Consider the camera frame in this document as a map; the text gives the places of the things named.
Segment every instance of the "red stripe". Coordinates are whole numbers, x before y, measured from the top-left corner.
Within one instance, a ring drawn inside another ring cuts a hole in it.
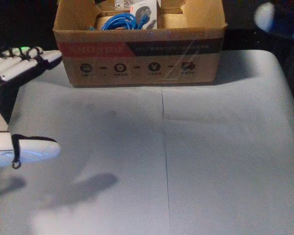
[[[58,43],[59,50],[67,57],[132,57],[135,56],[125,43]]]

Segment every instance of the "white small box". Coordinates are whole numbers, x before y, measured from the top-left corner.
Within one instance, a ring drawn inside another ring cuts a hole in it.
[[[160,5],[157,0],[144,0],[130,7],[130,13],[136,17],[137,24],[147,12],[150,13],[150,19],[143,25],[142,29],[157,29],[159,24],[158,16],[160,15]]]

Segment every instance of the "open cardboard box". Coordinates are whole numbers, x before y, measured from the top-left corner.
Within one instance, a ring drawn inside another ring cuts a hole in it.
[[[159,29],[100,30],[119,13],[114,0],[60,1],[53,31],[73,85],[214,81],[226,27],[221,0],[162,0]]]

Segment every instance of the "table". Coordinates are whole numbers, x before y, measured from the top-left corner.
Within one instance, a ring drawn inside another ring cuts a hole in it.
[[[294,100],[276,58],[223,51],[213,86],[19,91],[12,133],[58,159],[0,169],[0,235],[294,234]]]

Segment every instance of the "printed icon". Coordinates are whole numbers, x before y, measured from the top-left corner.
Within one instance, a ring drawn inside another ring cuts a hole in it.
[[[182,62],[182,70],[187,71],[187,70],[194,70],[196,68],[196,65],[193,62]]]
[[[80,68],[80,70],[82,70],[82,72],[93,71],[93,67],[90,64],[82,64],[79,68]]]
[[[116,72],[125,72],[126,71],[126,66],[124,64],[116,64],[114,66],[114,70]]]
[[[161,66],[157,62],[153,62],[153,63],[148,65],[148,69],[150,71],[152,71],[152,72],[156,72],[156,71],[159,71],[161,69]]]

